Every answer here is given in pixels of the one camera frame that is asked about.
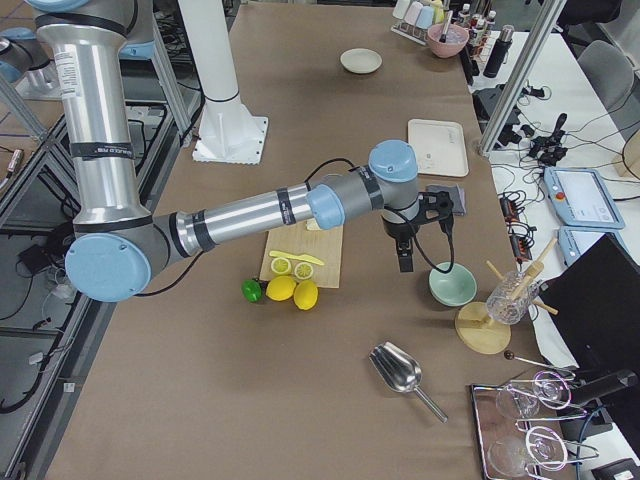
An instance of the metal scoop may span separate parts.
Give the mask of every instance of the metal scoop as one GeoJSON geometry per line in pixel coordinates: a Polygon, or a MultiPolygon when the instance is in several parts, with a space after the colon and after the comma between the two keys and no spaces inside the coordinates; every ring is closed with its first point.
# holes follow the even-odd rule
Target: metal scoop
{"type": "Polygon", "coordinates": [[[420,388],[422,370],[409,354],[393,343],[385,342],[375,347],[369,358],[391,390],[399,393],[414,392],[441,422],[448,420],[447,415],[420,388]]]}

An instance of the gray chair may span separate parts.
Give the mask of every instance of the gray chair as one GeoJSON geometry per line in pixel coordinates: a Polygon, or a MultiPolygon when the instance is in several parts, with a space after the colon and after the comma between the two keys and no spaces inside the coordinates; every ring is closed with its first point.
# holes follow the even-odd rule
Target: gray chair
{"type": "Polygon", "coordinates": [[[580,54],[578,64],[607,110],[622,105],[633,88],[635,75],[620,49],[595,40],[580,54]]]}

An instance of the table surface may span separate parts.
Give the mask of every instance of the table surface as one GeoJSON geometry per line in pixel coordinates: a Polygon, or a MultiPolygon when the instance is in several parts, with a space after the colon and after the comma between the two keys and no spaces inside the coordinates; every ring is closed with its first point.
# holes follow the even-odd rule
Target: table surface
{"type": "MultiPolygon", "coordinates": [[[[527,33],[516,32],[513,37],[513,45],[509,50],[506,63],[501,67],[498,76],[489,79],[484,76],[475,78],[471,90],[494,87],[505,83],[517,61],[527,39],[527,33]]],[[[522,110],[523,124],[536,124],[539,128],[552,131],[558,115],[567,114],[567,122],[564,130],[574,131],[575,138],[567,136],[563,145],[569,147],[567,155],[558,162],[558,167],[599,167],[598,171],[605,179],[630,180],[629,177],[620,177],[612,165],[618,161],[615,152],[620,152],[624,146],[624,138],[615,133],[619,128],[607,115],[605,107],[598,99],[591,84],[587,80],[579,64],[572,56],[567,45],[559,34],[550,35],[542,49],[538,60],[529,75],[529,84],[535,88],[543,86],[551,90],[549,100],[530,98],[521,99],[518,107],[522,110]],[[604,138],[600,143],[610,150],[598,145],[587,143],[604,138]]],[[[526,154],[528,141],[524,140],[519,146],[510,145],[503,151],[494,150],[490,155],[490,162],[494,166],[493,174],[498,192],[505,189],[509,191],[522,189],[527,192],[528,198],[543,198],[543,193],[530,181],[531,175],[526,176],[527,171],[519,168],[530,168],[534,164],[526,159],[520,162],[526,154]]],[[[640,182],[605,181],[613,198],[638,195],[640,182]]],[[[555,212],[546,199],[546,189],[543,186],[544,200],[529,203],[524,211],[524,219],[530,225],[537,227],[535,232],[536,244],[532,248],[534,258],[541,252],[548,241],[557,235],[558,228],[562,225],[555,212]]],[[[640,205],[638,201],[622,202],[616,204],[626,222],[626,227],[620,234],[625,242],[627,250],[636,262],[640,262],[640,205]]],[[[545,270],[541,277],[554,278],[562,274],[566,269],[564,259],[559,247],[545,259],[545,270]]],[[[572,364],[572,357],[557,329],[553,325],[549,314],[539,312],[535,322],[535,331],[542,354],[555,365],[563,366],[572,364]]],[[[588,472],[591,468],[605,465],[621,458],[633,458],[639,463],[638,457],[631,450],[616,425],[611,432],[607,432],[589,438],[588,443],[598,448],[600,456],[584,463],[583,476],[593,478],[588,472]]]]}
{"type": "MultiPolygon", "coordinates": [[[[378,142],[406,139],[412,118],[457,121],[470,173],[458,180],[468,214],[456,218],[456,258],[486,299],[495,279],[485,260],[502,270],[514,263],[490,166],[475,153],[480,131],[462,69],[392,24],[387,8],[243,5],[231,44],[243,102],[270,120],[262,162],[197,163],[186,149],[157,213],[297,184],[333,157],[365,163],[378,142]],[[382,67],[346,72],[339,57],[354,47],[378,51],[382,67]]],[[[456,179],[420,180],[443,182],[456,179]]],[[[438,226],[419,237],[435,261],[448,259],[438,226]]],[[[378,214],[345,226],[341,286],[322,290],[307,312],[242,298],[265,239],[219,246],[173,290],[118,305],[47,478],[480,478],[468,385],[502,383],[523,365],[462,344],[456,309],[429,295],[422,260],[415,273],[398,272],[378,214]],[[368,359],[384,341],[420,362],[447,424],[384,385],[368,359]]],[[[537,357],[530,325],[513,328],[510,348],[537,357]]]]}

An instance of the black bottle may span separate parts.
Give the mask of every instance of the black bottle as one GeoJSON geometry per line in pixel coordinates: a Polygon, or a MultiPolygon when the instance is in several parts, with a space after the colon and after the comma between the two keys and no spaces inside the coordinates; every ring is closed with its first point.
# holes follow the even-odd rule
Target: black bottle
{"type": "Polygon", "coordinates": [[[498,71],[504,62],[504,57],[507,55],[507,51],[511,46],[511,38],[513,37],[514,28],[513,25],[505,25],[502,27],[500,36],[496,40],[487,61],[487,66],[484,68],[483,75],[489,78],[495,78],[498,75],[498,71]]]}

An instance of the white plate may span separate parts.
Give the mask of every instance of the white plate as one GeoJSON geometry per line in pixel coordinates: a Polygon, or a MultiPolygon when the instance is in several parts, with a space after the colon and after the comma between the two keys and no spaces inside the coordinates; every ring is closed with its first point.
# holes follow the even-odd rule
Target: white plate
{"type": "Polygon", "coordinates": [[[340,63],[352,73],[371,73],[380,68],[382,57],[373,50],[353,48],[340,55],[340,63]]]}
{"type": "Polygon", "coordinates": [[[418,173],[464,177],[469,173],[462,125],[438,120],[409,120],[409,145],[418,173]]]}

